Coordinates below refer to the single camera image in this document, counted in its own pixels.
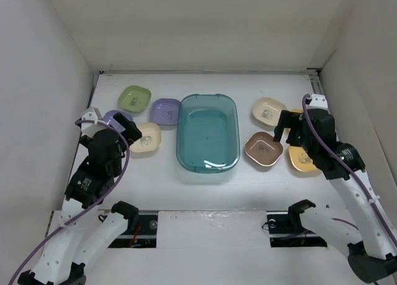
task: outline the white wall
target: white wall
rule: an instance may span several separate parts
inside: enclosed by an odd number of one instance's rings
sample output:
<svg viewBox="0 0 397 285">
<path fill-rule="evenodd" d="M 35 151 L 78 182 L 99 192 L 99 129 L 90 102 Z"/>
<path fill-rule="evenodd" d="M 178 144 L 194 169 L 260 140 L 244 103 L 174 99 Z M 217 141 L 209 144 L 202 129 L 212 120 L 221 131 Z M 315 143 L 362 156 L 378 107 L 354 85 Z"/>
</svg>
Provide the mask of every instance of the white wall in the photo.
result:
<svg viewBox="0 0 397 285">
<path fill-rule="evenodd" d="M 51 1 L 93 70 L 305 70 L 328 59 L 344 12 L 343 0 Z"/>
<path fill-rule="evenodd" d="M 91 70 L 49 0 L 0 0 L 0 214 L 60 206 Z"/>
<path fill-rule="evenodd" d="M 396 224 L 397 0 L 357 0 L 321 81 L 341 140 L 359 149 Z"/>
</svg>

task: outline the red wire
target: red wire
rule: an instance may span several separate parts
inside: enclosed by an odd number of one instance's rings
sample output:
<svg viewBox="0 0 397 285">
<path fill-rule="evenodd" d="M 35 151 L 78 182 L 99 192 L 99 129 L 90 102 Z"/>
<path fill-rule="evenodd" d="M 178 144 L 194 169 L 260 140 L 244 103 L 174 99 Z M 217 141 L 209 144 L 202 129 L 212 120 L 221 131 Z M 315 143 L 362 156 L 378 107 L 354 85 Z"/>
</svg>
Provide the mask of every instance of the red wire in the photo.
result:
<svg viewBox="0 0 397 285">
<path fill-rule="evenodd" d="M 138 225 L 138 227 L 136 228 L 136 232 L 134 233 L 134 236 L 132 237 L 132 239 L 131 239 L 131 241 L 130 241 L 130 244 L 129 244 L 130 247 L 131 247 L 132 244 L 134 243 L 135 238 L 136 238 L 136 235 L 137 235 L 138 232 L 141 230 L 141 228 L 142 228 L 142 223 L 140 223 L 140 224 Z"/>
</svg>

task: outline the brown bowl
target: brown bowl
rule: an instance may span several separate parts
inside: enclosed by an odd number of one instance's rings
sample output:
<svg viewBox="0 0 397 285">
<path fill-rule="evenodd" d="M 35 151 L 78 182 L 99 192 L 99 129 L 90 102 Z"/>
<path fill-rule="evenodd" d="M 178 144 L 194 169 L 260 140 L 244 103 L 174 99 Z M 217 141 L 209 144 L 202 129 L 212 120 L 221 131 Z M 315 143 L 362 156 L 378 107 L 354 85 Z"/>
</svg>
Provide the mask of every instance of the brown bowl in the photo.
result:
<svg viewBox="0 0 397 285">
<path fill-rule="evenodd" d="M 272 166 L 283 153 L 280 142 L 274 142 L 273 136 L 266 132 L 255 133 L 246 143 L 247 156 L 261 166 Z"/>
</svg>

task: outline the yellow bowl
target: yellow bowl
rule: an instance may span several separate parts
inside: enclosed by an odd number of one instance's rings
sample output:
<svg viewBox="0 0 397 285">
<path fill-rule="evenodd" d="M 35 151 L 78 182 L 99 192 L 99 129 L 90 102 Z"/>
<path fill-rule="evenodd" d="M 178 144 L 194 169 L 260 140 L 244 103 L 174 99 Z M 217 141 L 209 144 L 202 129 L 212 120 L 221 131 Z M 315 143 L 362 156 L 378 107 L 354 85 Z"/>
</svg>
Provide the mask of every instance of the yellow bowl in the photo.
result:
<svg viewBox="0 0 397 285">
<path fill-rule="evenodd" d="M 313 160 L 309 158 L 308 154 L 303 150 L 302 147 L 288 148 L 292 165 L 299 171 L 316 171 L 317 167 L 313 164 Z"/>
</svg>

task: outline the bowl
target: bowl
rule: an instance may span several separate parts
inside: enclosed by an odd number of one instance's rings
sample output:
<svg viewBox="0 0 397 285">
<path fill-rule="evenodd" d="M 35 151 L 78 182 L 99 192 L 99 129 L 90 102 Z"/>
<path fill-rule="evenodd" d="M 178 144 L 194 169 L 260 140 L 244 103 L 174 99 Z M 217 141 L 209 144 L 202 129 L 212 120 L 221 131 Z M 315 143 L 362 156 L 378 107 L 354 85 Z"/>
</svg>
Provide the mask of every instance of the bowl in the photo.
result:
<svg viewBox="0 0 397 285">
<path fill-rule="evenodd" d="M 246 143 L 248 157 L 261 166 L 272 166 L 283 152 L 280 142 L 274 142 L 273 136 L 266 132 L 255 133 Z"/>
<path fill-rule="evenodd" d="M 153 122 L 137 124 L 136 127 L 141 131 L 142 138 L 130 146 L 133 153 L 146 153 L 157 150 L 161 144 L 161 129 Z"/>
<path fill-rule="evenodd" d="M 275 127 L 279 122 L 281 110 L 287 110 L 283 103 L 271 97 L 262 97 L 256 101 L 252 113 L 260 122 Z"/>
<path fill-rule="evenodd" d="M 222 94 L 193 94 L 179 109 L 178 162 L 196 173 L 221 173 L 240 158 L 237 108 Z"/>
<path fill-rule="evenodd" d="M 158 99 L 150 111 L 150 121 L 158 125 L 176 125 L 180 101 L 177 99 Z"/>
<path fill-rule="evenodd" d="M 151 92 L 147 88 L 131 85 L 124 89 L 117 104 L 125 110 L 131 112 L 142 112 L 150 102 Z"/>
<path fill-rule="evenodd" d="M 302 147 L 290 147 L 288 148 L 290 154 L 291 163 L 296 170 L 302 172 L 316 171 L 317 167 L 313 164 L 313 160 L 308 156 L 307 152 Z"/>
<path fill-rule="evenodd" d="M 122 125 L 120 125 L 114 118 L 113 116 L 116 113 L 121 113 L 122 115 L 124 115 L 124 117 L 126 119 L 128 119 L 130 122 L 133 121 L 133 118 L 131 116 L 131 114 L 126 113 L 124 111 L 120 111 L 120 110 L 110 110 L 108 112 L 105 113 L 104 115 L 104 122 L 108 125 L 111 125 L 114 129 L 116 129 L 118 132 L 122 133 L 125 129 Z"/>
</svg>

